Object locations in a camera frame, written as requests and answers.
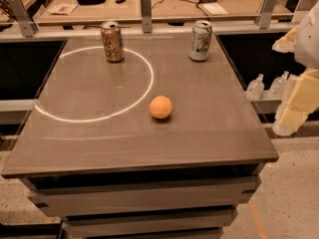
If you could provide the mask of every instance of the can lid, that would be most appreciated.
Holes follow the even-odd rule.
[[[198,28],[208,28],[211,27],[211,24],[209,21],[206,20],[198,20],[195,22],[196,27]]]
[[[103,22],[101,27],[106,29],[114,29],[119,26],[119,23],[116,21],[107,21]]]

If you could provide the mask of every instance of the soda can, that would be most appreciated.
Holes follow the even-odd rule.
[[[211,24],[205,20],[198,20],[192,27],[189,57],[195,61],[204,61],[208,58],[211,39]]]
[[[124,58],[121,28],[118,22],[109,21],[101,25],[101,34],[107,60],[119,62]]]

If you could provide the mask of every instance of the floor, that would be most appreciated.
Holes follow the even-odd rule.
[[[279,153],[267,164],[262,183],[248,204],[238,206],[238,216],[223,228],[221,239],[317,239],[319,234],[319,137],[273,139]],[[10,151],[0,151],[0,172]],[[28,199],[19,180],[0,176],[0,223],[59,222],[46,217]]]

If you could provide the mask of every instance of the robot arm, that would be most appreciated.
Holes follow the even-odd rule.
[[[279,106],[273,130],[286,136],[297,131],[319,107],[319,1],[300,25],[276,41],[273,50],[294,52],[296,62],[307,69],[295,79],[287,102]]]

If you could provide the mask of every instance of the white circle line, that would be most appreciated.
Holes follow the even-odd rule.
[[[101,49],[101,48],[104,48],[104,47],[103,46],[93,46],[93,47],[83,48],[83,49],[79,49],[79,50],[75,50],[75,51],[63,54],[60,58],[63,58],[65,56],[71,55],[71,54],[76,53],[76,52],[82,52],[82,51],[93,50],[93,49]],[[151,81],[150,81],[150,84],[149,84],[146,92],[136,102],[134,102],[132,105],[130,105],[127,108],[124,108],[124,109],[122,109],[122,110],[120,110],[120,111],[118,111],[116,113],[113,113],[113,114],[111,114],[109,116],[104,116],[104,117],[100,117],[100,118],[96,118],[96,119],[63,119],[63,118],[59,118],[59,117],[56,117],[56,116],[53,116],[53,115],[47,113],[44,109],[40,108],[38,105],[35,105],[35,109],[39,113],[41,113],[42,115],[50,117],[51,119],[59,120],[59,121],[63,121],[63,122],[71,122],[71,123],[87,123],[87,122],[95,122],[95,121],[107,120],[107,119],[110,119],[112,117],[121,115],[124,112],[132,109],[133,107],[138,105],[148,95],[148,93],[150,92],[150,90],[151,90],[151,88],[153,86],[153,83],[154,83],[154,72],[153,72],[152,65],[141,54],[139,54],[137,52],[134,52],[132,50],[129,50],[129,49],[124,49],[124,50],[127,51],[127,52],[130,52],[132,54],[135,54],[138,57],[140,57],[149,66],[149,70],[150,70],[150,73],[151,73]]]

